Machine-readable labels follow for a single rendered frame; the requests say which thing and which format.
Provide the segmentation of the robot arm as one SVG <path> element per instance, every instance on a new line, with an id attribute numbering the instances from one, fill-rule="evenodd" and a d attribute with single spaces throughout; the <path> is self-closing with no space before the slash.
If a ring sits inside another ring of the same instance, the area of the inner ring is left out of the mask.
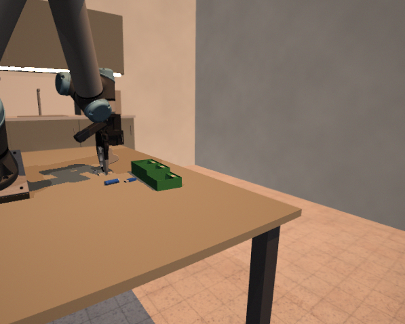
<path id="1" fill-rule="evenodd" d="M 26 1 L 0 0 L 0 61 Z M 57 73 L 56 91 L 71 96 L 94 122 L 73 136 L 81 143 L 107 126 L 105 121 L 116 112 L 114 72 L 98 68 L 85 0 L 48 2 L 69 68 Z M 18 163 L 8 148 L 5 109 L 0 99 L 0 191 L 13 184 L 18 173 Z"/>

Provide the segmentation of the blue aa battery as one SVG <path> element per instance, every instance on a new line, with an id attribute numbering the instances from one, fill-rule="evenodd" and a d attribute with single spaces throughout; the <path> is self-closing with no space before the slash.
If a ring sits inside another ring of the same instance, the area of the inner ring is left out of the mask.
<path id="1" fill-rule="evenodd" d="M 118 183 L 119 182 L 119 178 L 113 179 L 113 180 L 107 180 L 104 181 L 104 185 L 110 185 L 110 184 L 114 184 L 114 183 Z"/>

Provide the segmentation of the green rack of three bins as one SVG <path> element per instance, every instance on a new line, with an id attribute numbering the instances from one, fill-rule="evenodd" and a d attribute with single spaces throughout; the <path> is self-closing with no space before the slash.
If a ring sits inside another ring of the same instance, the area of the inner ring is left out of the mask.
<path id="1" fill-rule="evenodd" d="M 182 187 L 182 177 L 172 173 L 170 167 L 153 159 L 131 161 L 132 174 L 156 191 Z"/>

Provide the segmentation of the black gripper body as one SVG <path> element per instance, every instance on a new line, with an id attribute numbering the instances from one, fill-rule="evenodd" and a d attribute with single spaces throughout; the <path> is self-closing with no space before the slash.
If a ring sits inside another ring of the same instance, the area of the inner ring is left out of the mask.
<path id="1" fill-rule="evenodd" d="M 108 121 L 108 122 L 107 122 Z M 121 130 L 121 114 L 111 113 L 111 116 L 105 121 L 107 126 L 96 132 L 96 143 L 103 145 L 103 137 L 109 143 L 109 146 L 118 146 L 124 144 L 123 130 Z M 121 131 L 116 131 L 121 130 Z"/>

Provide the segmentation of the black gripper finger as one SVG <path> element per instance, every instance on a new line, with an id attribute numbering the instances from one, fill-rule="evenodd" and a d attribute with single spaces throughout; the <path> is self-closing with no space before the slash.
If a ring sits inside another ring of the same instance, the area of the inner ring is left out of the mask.
<path id="1" fill-rule="evenodd" d="M 104 172 L 103 164 L 102 164 L 102 148 L 101 148 L 101 146 L 98 146 L 97 143 L 96 143 L 96 150 L 97 150 L 97 155 L 98 155 L 100 168 L 101 168 L 102 172 Z"/>
<path id="2" fill-rule="evenodd" d="M 118 155 L 113 154 L 113 150 L 109 147 L 109 143 L 103 137 L 102 145 L 102 164 L 105 174 L 108 174 L 109 164 L 114 163 L 119 160 Z"/>

